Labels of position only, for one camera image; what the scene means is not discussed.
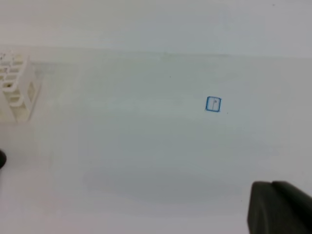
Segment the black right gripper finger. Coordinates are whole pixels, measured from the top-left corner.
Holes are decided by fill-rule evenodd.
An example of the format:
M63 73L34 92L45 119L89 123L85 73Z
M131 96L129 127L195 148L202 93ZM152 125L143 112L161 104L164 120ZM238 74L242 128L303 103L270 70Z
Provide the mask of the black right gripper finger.
M251 234L310 234L312 197L286 181L255 181L247 224Z

